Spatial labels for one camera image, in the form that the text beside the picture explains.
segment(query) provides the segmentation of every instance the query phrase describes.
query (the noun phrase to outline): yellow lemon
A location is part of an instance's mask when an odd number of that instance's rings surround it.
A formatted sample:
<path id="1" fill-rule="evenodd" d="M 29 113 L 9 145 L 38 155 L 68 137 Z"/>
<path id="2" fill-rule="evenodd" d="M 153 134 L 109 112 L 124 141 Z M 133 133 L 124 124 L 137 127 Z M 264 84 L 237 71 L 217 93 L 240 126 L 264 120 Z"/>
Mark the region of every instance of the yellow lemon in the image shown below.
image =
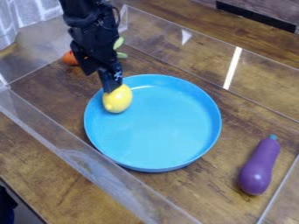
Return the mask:
<path id="1" fill-rule="evenodd" d="M 110 113 L 120 113 L 126 110 L 132 102 L 132 91 L 129 87 L 122 84 L 110 93 L 102 94 L 104 108 Z"/>

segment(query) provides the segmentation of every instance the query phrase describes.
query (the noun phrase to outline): wooden table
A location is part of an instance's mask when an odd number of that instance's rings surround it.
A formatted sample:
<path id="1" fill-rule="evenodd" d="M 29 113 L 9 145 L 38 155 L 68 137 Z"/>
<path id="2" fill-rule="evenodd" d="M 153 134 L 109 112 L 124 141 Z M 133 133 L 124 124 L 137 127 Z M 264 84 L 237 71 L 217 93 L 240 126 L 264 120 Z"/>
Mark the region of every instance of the wooden table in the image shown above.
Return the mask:
<path id="1" fill-rule="evenodd" d="M 288 66 L 299 67 L 297 35 L 190 1 L 124 2 Z M 280 113 L 276 113 L 270 108 L 270 98 L 261 103 L 248 100 L 249 89 L 242 91 L 242 82 L 237 84 L 237 94 L 233 94 L 213 84 L 220 78 L 217 73 L 212 76 L 213 81 L 205 81 L 129 46 L 122 47 L 122 52 L 129 54 L 129 59 L 122 61 L 125 75 L 144 72 L 169 74 L 190 81 L 209 93 L 222 118 L 218 141 L 193 164 L 160 174 L 129 172 L 202 223 L 254 223 L 297 154 L 297 108 L 281 104 L 276 108 Z M 268 79 L 272 81 L 266 86 L 269 90 L 276 83 L 288 85 L 280 92 L 281 99 L 297 92 L 292 75 L 290 79 L 281 75 Z M 258 85 L 250 78 L 245 82 L 252 87 Z M 16 81 L 12 90 L 89 142 L 81 116 L 89 98 L 98 90 L 96 75 L 86 78 L 77 67 L 56 61 Z M 285 97 L 284 100 L 290 103 L 290 99 Z M 2 114 L 0 120 L 1 178 L 49 223 L 141 223 Z M 238 190 L 236 177 L 258 139 L 268 133 L 278 136 L 282 149 L 268 190 L 262 196 L 249 197 Z"/>

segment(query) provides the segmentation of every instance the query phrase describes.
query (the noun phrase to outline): eggplant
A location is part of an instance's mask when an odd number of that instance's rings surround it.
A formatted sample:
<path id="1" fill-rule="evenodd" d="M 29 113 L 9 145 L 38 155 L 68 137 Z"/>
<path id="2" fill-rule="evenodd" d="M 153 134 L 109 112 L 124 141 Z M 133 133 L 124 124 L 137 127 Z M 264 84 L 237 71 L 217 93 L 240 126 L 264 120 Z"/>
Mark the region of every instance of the eggplant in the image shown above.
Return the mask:
<path id="1" fill-rule="evenodd" d="M 269 135 L 258 142 L 237 176 L 238 187 L 246 194 L 258 195 L 266 190 L 278 152 L 276 136 Z"/>

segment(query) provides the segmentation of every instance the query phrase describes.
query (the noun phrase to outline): blue bowl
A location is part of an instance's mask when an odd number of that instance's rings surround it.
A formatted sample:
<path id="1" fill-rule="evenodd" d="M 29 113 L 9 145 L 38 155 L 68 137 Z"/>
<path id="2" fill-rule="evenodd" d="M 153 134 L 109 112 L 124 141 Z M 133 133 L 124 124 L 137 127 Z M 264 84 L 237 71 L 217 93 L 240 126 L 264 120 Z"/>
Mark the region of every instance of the blue bowl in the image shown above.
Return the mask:
<path id="1" fill-rule="evenodd" d="M 188 81 L 158 74 L 124 78 L 133 92 L 126 111 L 110 114 L 102 89 L 84 114 L 88 139 L 118 165 L 140 172 L 176 170 L 210 149 L 220 136 L 216 103 Z"/>

